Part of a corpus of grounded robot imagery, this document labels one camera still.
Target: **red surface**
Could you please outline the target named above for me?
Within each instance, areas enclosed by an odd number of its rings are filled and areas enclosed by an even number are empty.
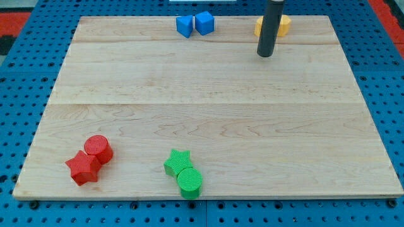
[[[94,155],[79,151],[74,158],[66,161],[66,165],[70,168],[71,178],[77,185],[98,181],[97,173],[101,169],[101,163]]]
[[[12,35],[17,37],[31,13],[0,13],[0,37]]]
[[[369,3],[396,45],[401,57],[404,57],[404,30],[398,25],[397,18],[391,14],[390,7],[383,0],[369,0]]]
[[[87,154],[95,155],[101,164],[109,162],[114,155],[107,138],[101,135],[88,138],[84,144],[84,150]]]

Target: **blue cube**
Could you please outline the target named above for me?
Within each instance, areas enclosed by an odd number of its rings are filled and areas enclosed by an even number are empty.
[[[177,31],[186,38],[189,38],[191,36],[192,30],[194,30],[192,20],[192,15],[180,16],[177,17],[177,19],[175,20],[175,22],[177,23]]]
[[[207,11],[195,15],[195,29],[206,35],[215,30],[215,18]]]

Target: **blue perforated surface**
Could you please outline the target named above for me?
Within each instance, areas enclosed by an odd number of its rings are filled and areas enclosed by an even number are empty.
[[[0,226],[404,226],[404,200],[20,202],[11,196],[80,16],[260,15],[263,2],[41,0],[0,68]],[[404,62],[367,1],[288,0],[285,14],[328,15],[395,170],[404,179]]]

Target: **green block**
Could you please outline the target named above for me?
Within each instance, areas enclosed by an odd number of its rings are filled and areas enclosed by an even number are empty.
[[[196,199],[201,194],[202,174],[194,168],[186,168],[177,178],[181,196],[185,199]]]
[[[190,151],[177,151],[172,149],[170,158],[164,163],[164,170],[167,175],[177,178],[178,174],[186,168],[192,168],[193,165],[189,159]]]

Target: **wood grain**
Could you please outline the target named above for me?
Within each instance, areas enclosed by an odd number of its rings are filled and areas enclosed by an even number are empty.
[[[173,17],[82,18],[13,195],[181,199],[172,148],[191,150],[199,199],[403,195],[329,19],[292,16],[262,59],[256,18],[217,17],[188,40]],[[78,187],[64,162],[94,134],[115,156]]]

